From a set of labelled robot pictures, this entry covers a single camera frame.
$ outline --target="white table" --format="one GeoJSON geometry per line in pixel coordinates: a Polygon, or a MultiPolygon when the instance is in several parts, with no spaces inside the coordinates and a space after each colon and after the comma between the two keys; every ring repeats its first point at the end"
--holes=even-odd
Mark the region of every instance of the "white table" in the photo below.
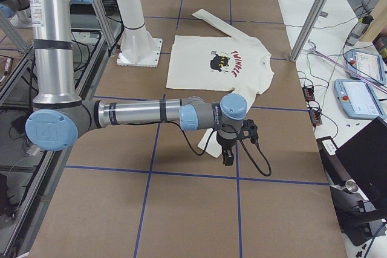
{"type": "MultiPolygon", "coordinates": [[[[301,27],[297,26],[302,26],[304,24],[313,1],[314,0],[279,0],[279,5],[281,7],[281,12],[285,24],[292,25],[287,26],[287,34],[290,45],[292,47],[296,42],[299,32],[301,31],[301,27]]],[[[346,0],[327,0],[323,11],[327,12],[328,16],[326,18],[319,17],[314,27],[330,27],[342,22],[346,22],[355,17],[354,12],[346,0]]],[[[357,19],[352,19],[351,21],[342,25],[338,25],[334,28],[314,28],[310,34],[309,39],[317,45],[317,50],[325,55],[340,54],[347,35],[353,26],[356,25],[356,23],[357,19]]],[[[363,48],[369,45],[372,44],[358,42],[354,47],[345,47],[344,52],[352,48],[362,48],[363,51],[375,53],[376,49],[373,46],[363,48]]],[[[306,44],[304,48],[309,49],[310,45],[306,44]]],[[[326,90],[324,87],[317,86],[315,87],[314,95],[316,100],[323,108],[323,114],[327,115],[337,123],[339,127],[339,133],[337,134],[337,137],[334,139],[334,141],[337,146],[340,147],[352,136],[358,133],[359,130],[364,128],[370,122],[370,120],[349,119],[343,112],[339,102],[334,95],[334,81],[336,79],[349,79],[348,74],[339,67],[336,67],[332,74],[334,64],[329,63],[326,60],[323,60],[321,57],[314,56],[312,54],[309,54],[308,57],[312,74],[324,80],[330,79],[328,89],[326,90]]],[[[332,58],[334,60],[338,60],[341,64],[345,63],[342,56],[333,56],[332,58]]],[[[311,76],[307,63],[306,53],[302,53],[299,56],[296,65],[297,69],[300,72],[304,72],[306,77],[311,79],[315,86],[327,85],[327,83],[323,80],[311,76]]],[[[303,73],[299,73],[299,77],[305,77],[305,75],[303,73]]],[[[375,92],[378,98],[387,97],[377,90],[375,90],[375,92]]],[[[382,106],[387,112],[387,102],[382,102],[382,106]]],[[[336,134],[336,127],[333,122],[329,121],[329,119],[325,118],[324,116],[322,117],[322,122],[323,125],[316,128],[316,138],[326,137],[329,135],[333,137],[336,134]]],[[[343,238],[345,240],[348,257],[352,258],[358,251],[362,250],[361,247],[355,247],[345,234],[343,235],[343,238]]],[[[368,254],[368,258],[377,257],[387,257],[386,236],[377,237],[371,248],[371,251],[368,254]]]]}

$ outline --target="table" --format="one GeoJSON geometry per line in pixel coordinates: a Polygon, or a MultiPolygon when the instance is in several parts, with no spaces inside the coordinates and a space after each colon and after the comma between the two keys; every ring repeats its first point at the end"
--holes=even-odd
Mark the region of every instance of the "table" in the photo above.
{"type": "MultiPolygon", "coordinates": [[[[89,132],[74,146],[30,257],[346,257],[277,0],[141,1],[148,31],[164,40],[158,68],[113,58],[95,98],[220,100],[225,92],[165,88],[175,34],[222,36],[191,16],[204,8],[272,54],[272,85],[248,118],[273,175],[259,176],[240,148],[232,167],[198,158],[170,124],[89,132]]],[[[192,143],[202,136],[188,134],[192,143]]]]}
{"type": "MultiPolygon", "coordinates": [[[[281,12],[284,17],[284,22],[287,25],[287,34],[290,41],[290,45],[296,42],[298,34],[301,30],[300,25],[303,25],[307,14],[311,8],[311,5],[314,0],[279,0],[279,5],[281,7],[281,12]]],[[[352,11],[349,3],[346,0],[327,0],[323,11],[328,13],[327,18],[319,17],[315,24],[315,28],[312,30],[310,35],[310,40],[317,45],[317,50],[326,55],[330,54],[339,54],[342,49],[346,37],[357,23],[357,18],[352,11]]],[[[370,53],[376,53],[376,49],[371,43],[362,43],[358,42],[354,48],[361,48],[363,51],[369,51],[370,53]]],[[[345,47],[344,52],[352,49],[351,47],[345,47]]],[[[371,120],[353,120],[349,119],[341,109],[336,97],[334,96],[334,81],[336,79],[349,79],[347,73],[337,67],[335,70],[332,63],[328,63],[322,60],[320,57],[309,55],[310,68],[308,67],[307,53],[302,53],[296,64],[297,69],[299,70],[299,77],[306,77],[311,79],[315,85],[324,85],[327,83],[321,79],[317,79],[314,76],[322,78],[324,80],[330,80],[330,85],[326,90],[323,87],[315,88],[315,97],[316,100],[323,106],[323,113],[332,118],[339,127],[337,137],[334,139],[334,142],[337,146],[343,145],[348,141],[352,136],[354,136],[358,131],[364,128],[371,120]]],[[[344,64],[345,61],[342,56],[333,56],[332,57],[338,62],[344,64]]],[[[374,90],[378,98],[385,98],[385,95],[380,93],[377,90],[374,90]]],[[[386,102],[382,102],[384,110],[387,110],[386,102]]],[[[322,117],[323,125],[318,126],[315,131],[316,138],[334,136],[336,134],[336,127],[332,121],[328,120],[326,117],[322,117]]],[[[348,237],[344,235],[346,251],[348,257],[353,257],[358,251],[362,251],[361,247],[355,247],[348,237]]],[[[372,250],[369,253],[369,257],[384,256],[387,253],[387,237],[382,236],[376,239],[376,242],[372,246],[372,250]]]]}

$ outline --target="white label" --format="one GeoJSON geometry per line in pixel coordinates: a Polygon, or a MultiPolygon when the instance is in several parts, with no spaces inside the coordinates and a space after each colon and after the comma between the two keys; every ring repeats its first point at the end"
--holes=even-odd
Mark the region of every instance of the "white label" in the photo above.
{"type": "Polygon", "coordinates": [[[332,140],[330,140],[330,139],[323,140],[322,144],[324,145],[324,147],[327,150],[329,155],[336,154],[336,146],[333,144],[332,140]]]}
{"type": "Polygon", "coordinates": [[[31,20],[33,27],[44,27],[44,6],[43,0],[30,0],[31,20]]]}
{"type": "Polygon", "coordinates": [[[356,52],[356,67],[362,77],[372,77],[380,80],[379,63],[377,56],[356,52]]]}
{"type": "Polygon", "coordinates": [[[379,110],[365,83],[343,82],[343,85],[356,114],[379,115],[379,110]]]}

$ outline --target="printed graphic on shirt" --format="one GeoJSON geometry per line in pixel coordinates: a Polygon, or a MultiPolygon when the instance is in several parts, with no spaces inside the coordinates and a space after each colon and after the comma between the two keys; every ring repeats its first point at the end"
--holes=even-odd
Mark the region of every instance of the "printed graphic on shirt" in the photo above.
{"type": "Polygon", "coordinates": [[[215,55],[210,59],[211,70],[223,72],[224,74],[231,73],[236,78],[242,70],[242,58],[237,51],[231,53],[225,53],[212,51],[211,55],[215,55]]]}

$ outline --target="robotic arm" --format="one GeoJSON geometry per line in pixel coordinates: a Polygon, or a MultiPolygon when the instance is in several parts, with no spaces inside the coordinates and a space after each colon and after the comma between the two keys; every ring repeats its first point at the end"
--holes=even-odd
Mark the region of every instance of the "robotic arm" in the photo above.
{"type": "Polygon", "coordinates": [[[109,104],[81,100],[74,89],[70,1],[30,0],[39,93],[26,133],[34,144],[45,150],[63,150],[86,132],[110,124],[179,120],[184,131],[217,131],[223,163],[229,166],[237,140],[258,139],[253,122],[243,120],[247,103],[238,94],[228,94],[220,103],[205,103],[198,97],[109,104]]]}
{"type": "Polygon", "coordinates": [[[19,20],[25,24],[30,23],[30,3],[28,0],[0,0],[0,13],[5,18],[17,15],[19,20]]]}

